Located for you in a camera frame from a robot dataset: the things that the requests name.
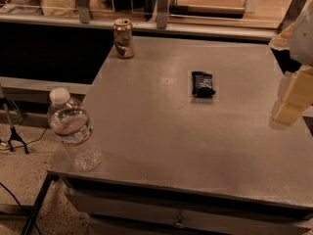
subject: black tripod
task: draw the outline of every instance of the black tripod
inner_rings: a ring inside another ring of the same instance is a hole
[[[11,119],[11,115],[9,112],[9,107],[8,107],[8,100],[7,98],[4,96],[3,90],[2,90],[2,86],[0,83],[0,104],[3,105],[4,111],[6,113],[7,119],[8,119],[8,123],[10,124],[10,129],[11,129],[11,136],[10,139],[8,141],[9,143],[9,147],[10,147],[10,151],[14,151],[14,148],[12,146],[12,141],[19,141],[23,144],[24,149],[25,149],[25,153],[29,154],[29,151],[27,149],[27,145],[26,143],[22,140],[22,138],[18,135],[13,123],[12,123],[12,119]]]

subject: clear plastic bottle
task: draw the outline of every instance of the clear plastic bottle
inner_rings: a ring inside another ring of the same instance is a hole
[[[48,122],[67,150],[74,167],[88,171],[101,161],[101,149],[81,101],[70,97],[65,88],[50,92]]]

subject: bottle label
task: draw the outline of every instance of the bottle label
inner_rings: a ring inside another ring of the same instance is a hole
[[[92,134],[92,127],[91,127],[91,121],[88,120],[82,128],[78,129],[75,132],[72,132],[70,134],[59,134],[56,133],[61,142],[65,146],[77,146],[82,143],[84,143]]]

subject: table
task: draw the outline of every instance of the table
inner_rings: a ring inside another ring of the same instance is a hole
[[[60,147],[49,170],[95,229],[307,231],[291,224],[313,213],[312,136],[302,118],[284,130],[271,122],[283,74],[269,47],[152,37],[134,46],[132,59],[111,50],[84,99],[102,163],[77,172]],[[213,74],[213,98],[193,97],[192,71]]]

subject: drawer knob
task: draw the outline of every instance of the drawer knob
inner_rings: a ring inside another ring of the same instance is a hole
[[[183,229],[186,227],[186,225],[182,222],[182,217],[178,215],[178,219],[176,222],[174,222],[174,226],[178,229]]]

